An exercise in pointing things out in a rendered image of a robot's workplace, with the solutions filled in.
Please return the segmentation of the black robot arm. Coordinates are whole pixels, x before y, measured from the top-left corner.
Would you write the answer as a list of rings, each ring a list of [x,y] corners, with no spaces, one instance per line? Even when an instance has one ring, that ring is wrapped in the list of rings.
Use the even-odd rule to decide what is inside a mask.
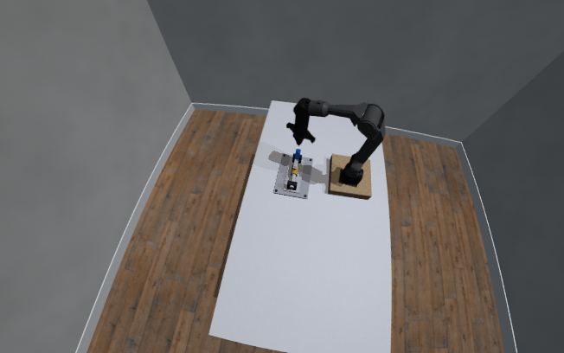
[[[358,151],[351,156],[343,173],[342,169],[340,170],[339,176],[339,183],[357,187],[357,184],[363,177],[363,164],[380,145],[386,134],[385,113],[381,107],[377,104],[369,103],[330,105],[327,101],[302,98],[294,106],[293,111],[296,114],[295,126],[299,129],[304,129],[308,126],[310,116],[327,117],[329,114],[349,118],[353,126],[357,125],[358,130],[367,140],[362,145],[360,152]]]

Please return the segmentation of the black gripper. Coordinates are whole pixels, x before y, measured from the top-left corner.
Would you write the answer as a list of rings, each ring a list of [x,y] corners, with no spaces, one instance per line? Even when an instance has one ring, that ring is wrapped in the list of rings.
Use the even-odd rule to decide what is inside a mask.
[[[310,140],[311,143],[314,143],[314,141],[315,141],[315,139],[316,139],[316,138],[314,138],[314,137],[311,135],[311,133],[310,133],[309,131],[307,131],[307,130],[308,130],[308,126],[307,126],[306,128],[304,128],[304,129],[302,129],[302,128],[299,129],[299,128],[297,128],[294,124],[292,124],[292,123],[289,122],[289,123],[286,125],[286,128],[290,128],[290,129],[292,130],[292,132],[293,132],[293,135],[292,135],[292,136],[295,138],[296,143],[297,143],[298,146],[300,146],[300,145],[302,144],[304,138]]]

